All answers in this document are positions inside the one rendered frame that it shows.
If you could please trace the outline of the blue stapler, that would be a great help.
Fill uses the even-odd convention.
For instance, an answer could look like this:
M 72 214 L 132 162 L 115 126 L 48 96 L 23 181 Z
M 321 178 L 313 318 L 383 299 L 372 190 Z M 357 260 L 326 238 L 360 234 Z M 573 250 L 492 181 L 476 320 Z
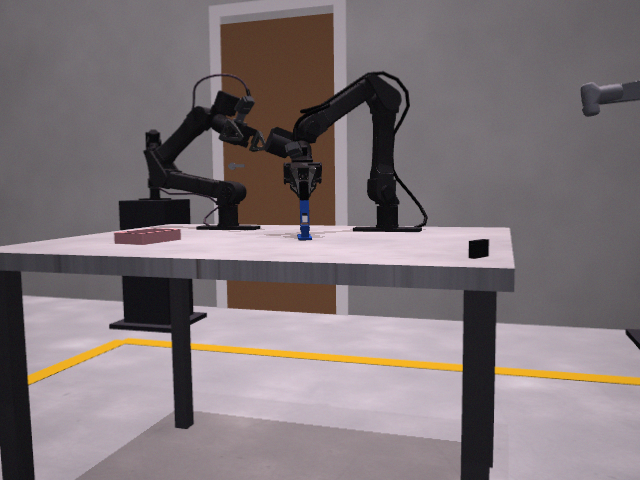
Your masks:
M 301 224 L 309 223 L 309 189 L 308 182 L 301 181 L 299 184 L 300 190 L 300 230 L 301 234 L 297 234 L 298 240 L 312 240 L 309 234 L 310 225 Z M 310 238 L 311 237 L 311 238 Z

